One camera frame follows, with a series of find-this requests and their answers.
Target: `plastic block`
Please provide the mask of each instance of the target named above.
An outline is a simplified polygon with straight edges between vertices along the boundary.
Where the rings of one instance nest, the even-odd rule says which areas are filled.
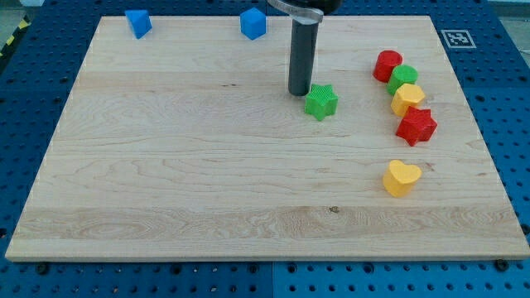
[[[430,109],[421,110],[409,107],[405,117],[399,123],[396,136],[404,138],[410,146],[414,146],[419,141],[429,141],[437,125],[431,118]]]
[[[322,121],[325,116],[335,114],[338,102],[339,97],[333,92],[332,85],[312,84],[311,92],[306,96],[305,111],[315,116],[318,121]]]
[[[239,15],[241,33],[251,40],[267,32],[267,17],[259,9],[253,7]]]
[[[418,166],[394,160],[390,161],[384,173],[383,185],[390,195],[399,198],[410,193],[421,176],[422,170]]]
[[[387,84],[387,91],[394,95],[396,90],[398,90],[401,85],[415,84],[417,80],[417,71],[409,65],[399,65],[394,67],[392,74],[390,75],[390,80]]]
[[[403,58],[394,50],[384,50],[379,53],[375,63],[373,77],[378,81],[388,83],[394,68],[403,62]]]
[[[405,116],[408,107],[417,108],[422,105],[425,94],[422,87],[414,84],[403,84],[394,94],[390,107],[399,117]]]
[[[125,15],[137,39],[142,38],[142,36],[151,30],[151,20],[149,19],[149,12],[147,10],[127,10],[125,11]]]

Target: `wood grain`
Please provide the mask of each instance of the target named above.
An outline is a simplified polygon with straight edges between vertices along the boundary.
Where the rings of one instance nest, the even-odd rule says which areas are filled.
[[[291,21],[103,17],[7,250],[15,262],[477,260],[530,250],[428,17],[326,17],[317,122],[287,92]],[[415,66],[438,129],[409,147],[377,54]],[[388,162],[421,167],[383,188]]]

